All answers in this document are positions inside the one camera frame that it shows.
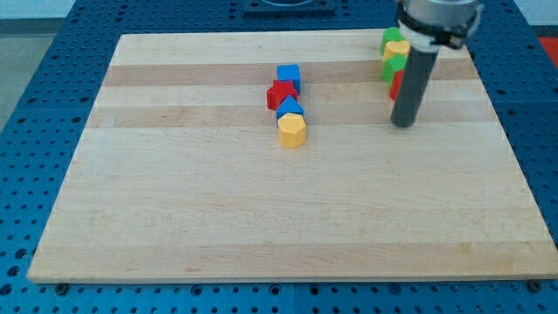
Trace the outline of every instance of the wooden board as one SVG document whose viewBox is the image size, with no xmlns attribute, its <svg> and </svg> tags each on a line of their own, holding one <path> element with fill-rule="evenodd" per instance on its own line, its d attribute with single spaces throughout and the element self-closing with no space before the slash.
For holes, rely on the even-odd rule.
<svg viewBox="0 0 558 314">
<path fill-rule="evenodd" d="M 557 277 L 467 51 L 398 129 L 381 30 L 125 35 L 34 256 L 37 283 Z M 265 91 L 298 63 L 307 142 Z"/>
</svg>

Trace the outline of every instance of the blue triangle block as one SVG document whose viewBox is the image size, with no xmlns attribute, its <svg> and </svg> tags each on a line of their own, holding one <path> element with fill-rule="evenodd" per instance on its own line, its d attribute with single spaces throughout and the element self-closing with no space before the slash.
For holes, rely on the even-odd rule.
<svg viewBox="0 0 558 314">
<path fill-rule="evenodd" d="M 292 96 L 287 96 L 287 98 L 281 103 L 276 111 L 277 119 L 280 119 L 283 115 L 287 113 L 296 113 L 304 116 L 304 109 L 296 102 Z"/>
<path fill-rule="evenodd" d="M 277 79 L 281 81 L 292 80 L 296 91 L 300 95 L 300 68 L 298 65 L 278 65 Z"/>
</svg>

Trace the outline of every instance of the colorful block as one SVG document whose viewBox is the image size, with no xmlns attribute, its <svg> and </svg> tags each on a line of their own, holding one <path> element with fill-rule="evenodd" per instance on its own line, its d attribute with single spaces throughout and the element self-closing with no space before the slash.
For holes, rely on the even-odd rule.
<svg viewBox="0 0 558 314">
<path fill-rule="evenodd" d="M 400 42 L 388 42 L 385 44 L 384 57 L 382 61 L 385 62 L 385 60 L 393 58 L 396 54 L 407 57 L 410 49 L 411 44 L 406 40 L 402 40 Z"/>
<path fill-rule="evenodd" d="M 401 81 L 403 80 L 403 70 L 395 72 L 393 76 L 393 83 L 391 83 L 390 88 L 390 98 L 395 100 L 398 97 L 399 87 L 401 86 Z"/>
<path fill-rule="evenodd" d="M 399 32 L 398 27 L 390 27 L 388 29 L 385 29 L 384 36 L 382 37 L 382 45 L 380 45 L 380 54 L 384 56 L 384 49 L 387 43 L 391 41 L 399 42 L 401 40 L 405 40 L 405 38 Z"/>
<path fill-rule="evenodd" d="M 268 89 L 268 109 L 277 110 L 281 103 L 291 96 L 295 100 L 298 99 L 298 92 L 293 86 L 292 80 L 280 81 L 273 80 L 273 85 Z"/>
<path fill-rule="evenodd" d="M 300 114 L 286 113 L 278 121 L 279 142 L 288 148 L 297 148 L 306 141 L 306 123 Z"/>
<path fill-rule="evenodd" d="M 277 79 L 280 81 L 292 80 L 296 92 L 300 95 L 300 69 L 298 65 L 277 66 Z"/>
<path fill-rule="evenodd" d="M 400 54 L 396 54 L 393 58 L 385 61 L 384 69 L 382 70 L 382 79 L 387 82 L 389 87 L 391 87 L 391 82 L 393 81 L 395 72 L 404 70 L 406 62 L 407 57 Z"/>
<path fill-rule="evenodd" d="M 304 109 L 291 96 L 287 96 L 279 108 L 277 108 L 276 117 L 277 119 L 280 119 L 287 113 L 300 114 L 304 117 Z"/>
</svg>

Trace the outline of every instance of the red star block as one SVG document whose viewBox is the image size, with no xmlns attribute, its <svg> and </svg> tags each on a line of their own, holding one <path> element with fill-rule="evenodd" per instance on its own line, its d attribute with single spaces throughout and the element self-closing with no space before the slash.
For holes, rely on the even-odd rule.
<svg viewBox="0 0 558 314">
<path fill-rule="evenodd" d="M 399 87 L 401 86 L 401 80 L 403 80 L 403 70 L 399 70 L 395 72 L 393 76 L 393 82 L 391 83 L 390 88 L 390 97 L 391 99 L 395 100 L 398 97 Z"/>
<path fill-rule="evenodd" d="M 274 79 L 273 85 L 268 89 L 268 109 L 277 110 L 287 96 L 292 96 L 295 100 L 298 98 L 298 92 L 296 92 L 293 81 Z"/>
</svg>

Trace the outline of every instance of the yellow block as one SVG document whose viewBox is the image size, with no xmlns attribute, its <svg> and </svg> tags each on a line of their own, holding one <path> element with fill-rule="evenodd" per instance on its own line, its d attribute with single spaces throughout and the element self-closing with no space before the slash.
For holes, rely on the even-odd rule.
<svg viewBox="0 0 558 314">
<path fill-rule="evenodd" d="M 306 141 L 306 122 L 300 114 L 286 113 L 278 121 L 281 145 L 297 148 Z"/>
<path fill-rule="evenodd" d="M 411 44 L 409 44 L 409 42 L 406 40 L 402 40 L 400 42 L 388 42 L 387 44 L 385 44 L 384 58 L 382 59 L 382 62 L 393 58 L 393 56 L 395 56 L 396 54 L 404 55 L 407 57 L 409 55 L 410 49 Z"/>
</svg>

